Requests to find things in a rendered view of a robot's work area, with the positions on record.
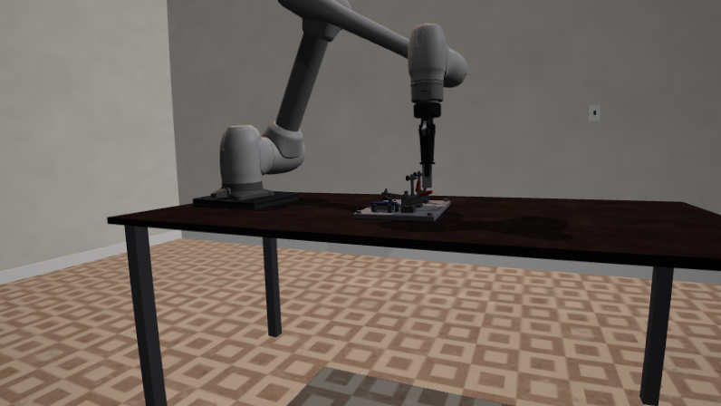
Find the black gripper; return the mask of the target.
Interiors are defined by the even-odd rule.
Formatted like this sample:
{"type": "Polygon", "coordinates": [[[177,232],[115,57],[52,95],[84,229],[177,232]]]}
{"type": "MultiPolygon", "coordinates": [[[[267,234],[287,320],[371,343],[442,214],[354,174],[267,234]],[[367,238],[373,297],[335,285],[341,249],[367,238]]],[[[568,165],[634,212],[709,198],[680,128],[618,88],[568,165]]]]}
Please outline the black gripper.
{"type": "Polygon", "coordinates": [[[422,188],[433,188],[433,164],[434,161],[434,139],[436,125],[433,118],[441,116],[441,104],[436,102],[424,102],[414,105],[414,117],[421,119],[419,124],[420,154],[422,165],[422,188]],[[432,115],[432,116],[430,116],[432,115]],[[421,117],[420,117],[421,116],[421,117]],[[428,127],[428,128],[427,128],[428,127]],[[435,129],[434,129],[435,128],[435,129]],[[429,129],[429,130],[428,130],[429,129]],[[433,138],[434,130],[434,138],[433,138]],[[430,145],[429,145],[430,140],[430,145]],[[433,155],[433,158],[432,158],[433,155]],[[433,161],[432,161],[433,160],[433,161]]]}

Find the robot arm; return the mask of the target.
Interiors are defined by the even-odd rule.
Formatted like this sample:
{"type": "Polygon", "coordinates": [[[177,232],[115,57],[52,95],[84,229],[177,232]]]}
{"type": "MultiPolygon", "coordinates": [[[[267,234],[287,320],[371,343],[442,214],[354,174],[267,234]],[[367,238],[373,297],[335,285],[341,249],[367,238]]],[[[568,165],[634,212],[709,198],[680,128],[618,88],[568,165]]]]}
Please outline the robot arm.
{"type": "Polygon", "coordinates": [[[411,101],[416,104],[442,102],[444,87],[458,86],[468,72],[466,60],[447,47],[438,24],[420,24],[407,39],[353,12],[347,0],[277,1],[306,19],[281,107],[276,121],[263,133],[265,139],[251,125],[225,130],[219,156],[222,188],[213,191],[212,198],[272,196],[272,190],[263,189],[262,175],[289,172],[303,163],[305,147],[299,128],[328,42],[342,29],[408,59],[411,101]]]}

